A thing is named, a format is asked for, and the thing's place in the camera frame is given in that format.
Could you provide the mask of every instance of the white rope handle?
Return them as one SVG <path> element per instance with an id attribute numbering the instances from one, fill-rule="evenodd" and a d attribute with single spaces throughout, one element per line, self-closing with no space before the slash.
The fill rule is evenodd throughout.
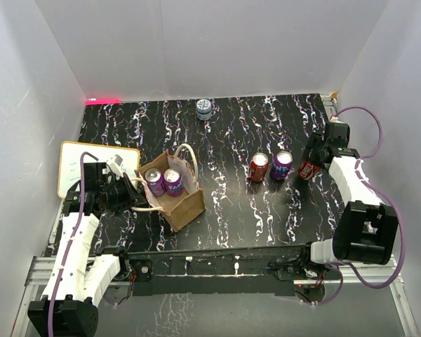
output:
<path id="1" fill-rule="evenodd" d="M 190 155 L 192 156 L 192 161 L 194 162 L 194 183 L 196 183 L 198 181 L 198 164 L 196 162 L 196 157 L 195 157 L 195 152 L 193 151 L 193 149 L 190 147 L 189 144 L 181 144 L 180 146 L 178 146 L 178 148 L 175 151 L 175 158 L 179 158 L 179 153 L 180 150 L 185 147 L 186 149 L 189 150 Z"/>
<path id="2" fill-rule="evenodd" d="M 130 181 L 140 181 L 144 188 L 149 188 L 147 182 L 142 178 L 131 178 Z M 150 207 L 148 209 L 141 209 L 140 207 L 131 207 L 131 209 L 137 212 L 163 211 L 162 207 Z"/>

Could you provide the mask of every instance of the container lid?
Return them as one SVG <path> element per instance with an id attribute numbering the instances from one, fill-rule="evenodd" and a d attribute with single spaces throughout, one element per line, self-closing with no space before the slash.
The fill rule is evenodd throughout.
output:
<path id="1" fill-rule="evenodd" d="M 253 156 L 254 164 L 258 166 L 264 166 L 265 164 L 268 164 L 268 157 L 266 154 L 258 152 Z"/>
<path id="2" fill-rule="evenodd" d="M 174 183 L 179 180 L 180 173 L 176 170 L 173 170 L 172 168 L 168 169 L 164 174 L 163 177 L 166 181 L 169 183 Z"/>
<path id="3" fill-rule="evenodd" d="M 210 112 L 212 110 L 212 103 L 207 99 L 199 100 L 196 102 L 196 109 L 199 112 Z"/>
<path id="4" fill-rule="evenodd" d="M 277 155 L 277 159 L 281 164 L 289 164 L 293 161 L 292 155 L 287 151 L 280 151 Z"/>
<path id="5" fill-rule="evenodd" d="M 153 183 L 155 181 L 158 181 L 161 175 L 162 173 L 160 172 L 160 170 L 158 170 L 157 168 L 151 168 L 150 170 L 145 172 L 145 179 L 148 182 Z"/>

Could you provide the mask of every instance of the red soda can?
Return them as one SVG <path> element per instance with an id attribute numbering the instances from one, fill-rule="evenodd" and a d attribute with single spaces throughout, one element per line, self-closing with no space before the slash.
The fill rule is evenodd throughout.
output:
<path id="1" fill-rule="evenodd" d="M 305 161 L 298 169 L 298 175 L 301 179 L 310 180 L 315 176 L 315 173 L 320 171 L 319 166 L 313 165 L 310 161 Z"/>
<path id="2" fill-rule="evenodd" d="M 251 181 L 261 181 L 268 169 L 268 157 L 266 154 L 258 152 L 253 155 L 250 165 Z"/>

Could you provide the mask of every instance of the whiteboard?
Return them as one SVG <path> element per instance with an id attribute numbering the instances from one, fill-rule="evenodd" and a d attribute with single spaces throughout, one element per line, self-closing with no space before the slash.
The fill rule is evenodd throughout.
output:
<path id="1" fill-rule="evenodd" d="M 122 159 L 121 170 L 128 174 L 128 177 L 135 178 L 134 170 L 139 169 L 140 152 L 137 149 L 128 147 L 117 147 L 108 145 L 95 145 L 76 142 L 64 142 L 61 144 L 58 176 L 58 196 L 65 199 L 68 189 L 80 179 L 81 167 L 79 159 L 83 152 L 89 152 L 96 156 L 98 161 L 107 161 L 118 154 Z M 95 163 L 94 158 L 84 157 L 85 163 Z"/>

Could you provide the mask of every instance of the black marble table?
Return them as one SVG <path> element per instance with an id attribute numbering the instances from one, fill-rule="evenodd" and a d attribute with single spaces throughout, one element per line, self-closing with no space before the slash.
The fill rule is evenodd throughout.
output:
<path id="1" fill-rule="evenodd" d="M 330 238 L 343 209 L 327 172 L 310 182 L 297 177 L 312 131 L 327 122 L 318 94 L 212 100 L 213 116 L 199 121 L 195 100 L 88 106 L 79 142 L 133 147 L 140 165 L 188 143 L 196 152 L 206 211 L 178 233 L 157 212 L 102 216 L 91 254 L 101 246 L 129 252 L 303 244 Z M 293 169 L 283 182 L 269 176 L 251 183 L 256 152 L 291 152 Z"/>

